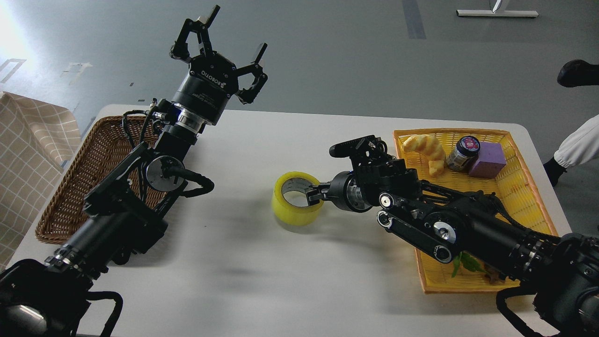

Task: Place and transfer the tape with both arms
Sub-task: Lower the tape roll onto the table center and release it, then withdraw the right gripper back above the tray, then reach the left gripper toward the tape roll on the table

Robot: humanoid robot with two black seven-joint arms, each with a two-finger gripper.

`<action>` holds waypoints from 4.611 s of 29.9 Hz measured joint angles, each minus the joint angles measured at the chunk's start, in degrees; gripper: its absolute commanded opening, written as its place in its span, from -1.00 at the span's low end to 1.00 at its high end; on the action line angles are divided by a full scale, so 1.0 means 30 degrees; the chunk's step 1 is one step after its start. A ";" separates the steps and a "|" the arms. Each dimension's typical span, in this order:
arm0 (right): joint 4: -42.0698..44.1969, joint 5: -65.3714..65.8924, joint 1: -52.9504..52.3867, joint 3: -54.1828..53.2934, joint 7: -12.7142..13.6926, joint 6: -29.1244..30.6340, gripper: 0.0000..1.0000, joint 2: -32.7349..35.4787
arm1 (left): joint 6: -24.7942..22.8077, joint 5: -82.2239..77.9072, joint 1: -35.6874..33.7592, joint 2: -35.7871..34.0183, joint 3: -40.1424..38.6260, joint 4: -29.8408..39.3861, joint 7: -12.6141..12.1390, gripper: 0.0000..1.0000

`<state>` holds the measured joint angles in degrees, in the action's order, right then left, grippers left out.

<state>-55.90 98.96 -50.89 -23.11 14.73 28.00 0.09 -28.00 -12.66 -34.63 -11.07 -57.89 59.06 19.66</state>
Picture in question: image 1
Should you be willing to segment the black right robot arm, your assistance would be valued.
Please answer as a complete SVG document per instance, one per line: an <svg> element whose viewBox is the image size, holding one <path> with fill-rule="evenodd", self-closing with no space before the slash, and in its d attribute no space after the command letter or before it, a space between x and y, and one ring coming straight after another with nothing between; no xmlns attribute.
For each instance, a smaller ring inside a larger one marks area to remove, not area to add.
<svg viewBox="0 0 599 337"><path fill-rule="evenodd" d="M496 294L498 311L523 336L537 337L507 306L507 299L533 295L539 317L560 337L598 335L598 239L569 233L558 237L517 223L495 194L460 192L419 179L403 159L387 153L376 136L333 145L329 154L349 158L353 169L306 190L307 203L331 201L339 209L366 212L380 206L377 222L441 263L467 252L520 281Z"/></svg>

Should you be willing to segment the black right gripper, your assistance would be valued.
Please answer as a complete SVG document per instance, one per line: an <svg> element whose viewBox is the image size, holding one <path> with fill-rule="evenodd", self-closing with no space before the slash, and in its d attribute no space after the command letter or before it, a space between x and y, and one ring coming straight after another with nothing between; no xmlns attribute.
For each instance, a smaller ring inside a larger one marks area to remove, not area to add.
<svg viewBox="0 0 599 337"><path fill-rule="evenodd" d="M306 199L309 205L331 201L338 209L357 213L364 213L373 207L362 196L353 171L342 171L329 182L309 185Z"/></svg>

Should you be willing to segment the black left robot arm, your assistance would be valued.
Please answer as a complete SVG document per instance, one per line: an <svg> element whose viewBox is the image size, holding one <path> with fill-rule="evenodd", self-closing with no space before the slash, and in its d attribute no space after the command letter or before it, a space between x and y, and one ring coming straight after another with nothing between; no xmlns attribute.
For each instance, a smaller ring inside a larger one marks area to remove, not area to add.
<svg viewBox="0 0 599 337"><path fill-rule="evenodd" d="M128 156L84 197L88 220L43 263L23 259L1 274L3 337L75 337L97 300L114 301L101 332L111 336L124 301L117 292L92 292L93 282L107 273L109 262L127 263L163 238L163 218L179 197L214 189L183 160L204 128L218 123L232 96L251 104L268 79L260 65L266 43L244 67L214 51L208 30L219 10L215 6L208 17L183 23L170 56L189 68L173 99L122 116L128 140L127 116L146 117L139 142L131 142Z"/></svg>

